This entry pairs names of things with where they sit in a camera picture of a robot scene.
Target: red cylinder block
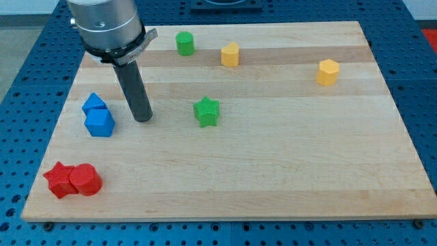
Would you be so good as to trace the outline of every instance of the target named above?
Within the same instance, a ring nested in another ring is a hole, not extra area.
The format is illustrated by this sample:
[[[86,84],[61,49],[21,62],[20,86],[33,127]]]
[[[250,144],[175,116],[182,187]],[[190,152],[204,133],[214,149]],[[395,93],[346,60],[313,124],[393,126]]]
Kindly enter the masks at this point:
[[[103,181],[96,169],[88,164],[80,164],[70,173],[70,182],[82,195],[94,195],[102,188]]]

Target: blue pentagon block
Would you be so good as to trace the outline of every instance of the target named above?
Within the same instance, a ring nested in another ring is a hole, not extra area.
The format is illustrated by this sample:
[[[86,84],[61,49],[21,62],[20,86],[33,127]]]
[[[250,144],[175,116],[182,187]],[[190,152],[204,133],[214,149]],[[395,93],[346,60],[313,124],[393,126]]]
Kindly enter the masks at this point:
[[[85,126],[93,137],[110,137],[115,122],[108,109],[90,109]]]
[[[86,116],[88,116],[90,109],[108,109],[104,101],[97,96],[96,93],[91,93],[87,101],[83,104],[82,110]]]

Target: wooden cutting board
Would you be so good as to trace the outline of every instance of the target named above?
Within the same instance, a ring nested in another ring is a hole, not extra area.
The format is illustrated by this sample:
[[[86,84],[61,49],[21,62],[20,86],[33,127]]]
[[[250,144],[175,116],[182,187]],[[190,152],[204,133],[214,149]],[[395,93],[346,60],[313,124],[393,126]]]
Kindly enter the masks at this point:
[[[27,221],[431,218],[437,198],[357,22],[160,26],[138,60],[154,117],[135,122],[110,66],[85,56],[23,211]],[[194,34],[190,57],[175,51]],[[220,49],[240,47],[240,66]],[[318,62],[337,83],[315,82]],[[90,137],[82,104],[107,103],[110,138]],[[220,101],[200,128],[193,103]],[[42,174],[93,164],[95,196],[58,200]]]

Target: green star block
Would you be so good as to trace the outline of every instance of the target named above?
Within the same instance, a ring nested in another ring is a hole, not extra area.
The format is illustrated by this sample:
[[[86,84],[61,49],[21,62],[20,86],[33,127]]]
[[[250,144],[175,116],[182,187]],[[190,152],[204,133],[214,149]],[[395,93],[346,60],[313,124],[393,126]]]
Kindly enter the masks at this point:
[[[217,126],[220,115],[220,102],[205,96],[200,102],[193,105],[194,116],[200,122],[200,127]]]

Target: hexagonal prism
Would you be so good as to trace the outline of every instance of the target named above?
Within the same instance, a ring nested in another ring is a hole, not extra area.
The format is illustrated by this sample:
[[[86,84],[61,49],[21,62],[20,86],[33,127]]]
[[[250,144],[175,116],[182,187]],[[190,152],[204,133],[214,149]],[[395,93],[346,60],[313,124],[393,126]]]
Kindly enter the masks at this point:
[[[326,59],[319,63],[319,70],[315,80],[323,86],[333,85],[337,81],[339,72],[340,65],[338,62]]]

